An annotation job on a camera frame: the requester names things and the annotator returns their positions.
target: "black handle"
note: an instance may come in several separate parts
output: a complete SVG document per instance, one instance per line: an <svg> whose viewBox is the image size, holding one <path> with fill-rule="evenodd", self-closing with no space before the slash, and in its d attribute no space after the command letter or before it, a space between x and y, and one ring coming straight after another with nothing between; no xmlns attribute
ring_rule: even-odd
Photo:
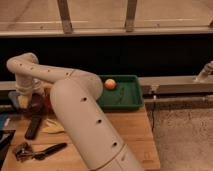
<svg viewBox="0 0 213 171"><path fill-rule="evenodd" d="M41 125L41 116L33 115L24 137L28 140L35 139L40 125Z"/></svg>
<svg viewBox="0 0 213 171"><path fill-rule="evenodd" d="M48 147L47 149L43 150L42 152L44 152L45 155L50 155L66 146L67 146L67 143L60 143L60 144L56 144L51 147Z"/></svg>

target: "black wall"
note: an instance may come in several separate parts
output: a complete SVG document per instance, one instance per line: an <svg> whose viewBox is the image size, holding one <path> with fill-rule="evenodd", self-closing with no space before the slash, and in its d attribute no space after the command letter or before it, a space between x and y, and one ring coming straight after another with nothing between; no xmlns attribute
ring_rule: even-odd
<svg viewBox="0 0 213 171"><path fill-rule="evenodd" d="M213 34L0 38L0 81L14 80L6 61L25 52L44 65L97 74L196 75L213 60Z"/></svg>

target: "metal tool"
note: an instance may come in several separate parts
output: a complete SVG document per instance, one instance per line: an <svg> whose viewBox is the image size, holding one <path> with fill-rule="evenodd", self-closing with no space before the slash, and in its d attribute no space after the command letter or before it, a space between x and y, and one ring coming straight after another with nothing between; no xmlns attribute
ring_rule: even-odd
<svg viewBox="0 0 213 171"><path fill-rule="evenodd" d="M23 142L22 144L18 145L16 148L13 149L13 154L15 155L18 161L25 161L26 159L33 159L36 160L43 160L45 157L61 150L62 148L66 147L67 143L59 143L48 147L42 151L33 152L31 146L27 142Z"/></svg>
<svg viewBox="0 0 213 171"><path fill-rule="evenodd" d="M65 34L70 34L73 31L72 22L67 0L57 0L59 13L62 21L62 28Z"/></svg>
<svg viewBox="0 0 213 171"><path fill-rule="evenodd" d="M126 22L125 22L126 32L134 31L136 8L137 8L137 0L128 0Z"/></svg>

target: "gray floor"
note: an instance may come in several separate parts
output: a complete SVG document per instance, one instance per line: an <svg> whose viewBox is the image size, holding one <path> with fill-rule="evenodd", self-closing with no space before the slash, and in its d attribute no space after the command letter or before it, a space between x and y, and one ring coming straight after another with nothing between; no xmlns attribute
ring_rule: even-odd
<svg viewBox="0 0 213 171"><path fill-rule="evenodd" d="M152 122L153 103L146 103ZM154 138L161 171L213 170L213 103L179 99L156 102Z"/></svg>

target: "cable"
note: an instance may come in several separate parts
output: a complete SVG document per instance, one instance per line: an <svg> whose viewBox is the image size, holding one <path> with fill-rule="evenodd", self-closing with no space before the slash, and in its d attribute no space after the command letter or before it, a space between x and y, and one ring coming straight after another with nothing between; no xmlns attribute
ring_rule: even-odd
<svg viewBox="0 0 213 171"><path fill-rule="evenodd" d="M152 116L152 132L154 131L155 128L155 109L156 109L156 100L157 100L157 96L153 95L153 107L152 107L152 111L151 111L151 116Z"/></svg>

